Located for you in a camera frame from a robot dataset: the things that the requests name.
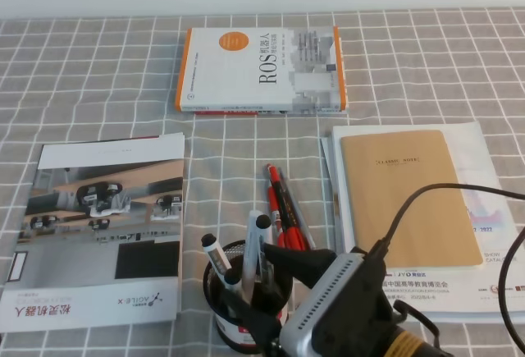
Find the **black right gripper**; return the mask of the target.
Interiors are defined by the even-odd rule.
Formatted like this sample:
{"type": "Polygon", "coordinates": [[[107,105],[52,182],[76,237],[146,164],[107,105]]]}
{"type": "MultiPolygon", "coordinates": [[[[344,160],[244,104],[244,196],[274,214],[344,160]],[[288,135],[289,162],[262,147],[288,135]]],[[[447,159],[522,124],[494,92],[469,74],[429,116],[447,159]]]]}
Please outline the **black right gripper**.
{"type": "MultiPolygon", "coordinates": [[[[263,251],[272,264],[309,289],[337,257],[330,249],[292,250],[267,243],[263,251]]],[[[312,345],[320,356],[378,356],[387,349],[399,319],[382,290],[386,275],[383,258],[383,254],[365,254],[343,291],[314,325],[312,345]]],[[[287,356],[279,341],[283,325],[277,313],[257,310],[233,291],[224,290],[222,299],[263,356],[287,356]]]]}

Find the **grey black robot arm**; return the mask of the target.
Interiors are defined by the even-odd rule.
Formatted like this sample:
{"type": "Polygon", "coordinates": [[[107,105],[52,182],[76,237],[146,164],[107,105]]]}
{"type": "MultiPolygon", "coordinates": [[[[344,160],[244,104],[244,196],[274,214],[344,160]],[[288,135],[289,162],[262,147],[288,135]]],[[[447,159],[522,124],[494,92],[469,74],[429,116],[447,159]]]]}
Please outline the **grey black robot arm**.
{"type": "Polygon", "coordinates": [[[336,254],[329,249],[298,251],[265,245],[276,268],[310,288],[306,300],[282,324],[231,291],[222,299],[233,309],[266,356],[444,356],[438,341],[425,342],[400,325],[416,318],[437,336],[437,327],[403,301],[390,303],[382,284],[386,245],[336,254]]]}

